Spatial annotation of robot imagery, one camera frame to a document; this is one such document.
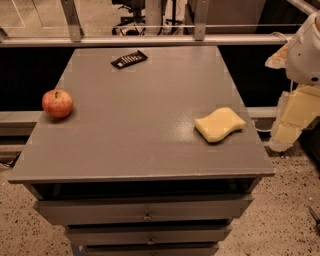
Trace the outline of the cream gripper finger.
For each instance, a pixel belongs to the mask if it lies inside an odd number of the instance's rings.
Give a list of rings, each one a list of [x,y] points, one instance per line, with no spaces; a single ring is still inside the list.
[[[286,67],[286,56],[289,44],[283,45],[277,52],[271,55],[265,62],[265,66],[272,69],[282,69]]]
[[[301,133],[302,130],[299,127],[274,122],[271,128],[269,147],[275,152],[284,152],[293,146]]]

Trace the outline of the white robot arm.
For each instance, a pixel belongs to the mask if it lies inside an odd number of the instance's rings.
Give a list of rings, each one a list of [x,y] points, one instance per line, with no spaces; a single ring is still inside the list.
[[[283,152],[320,116],[320,12],[311,14],[265,66],[284,68],[291,83],[297,84],[279,98],[271,128],[269,147]]]

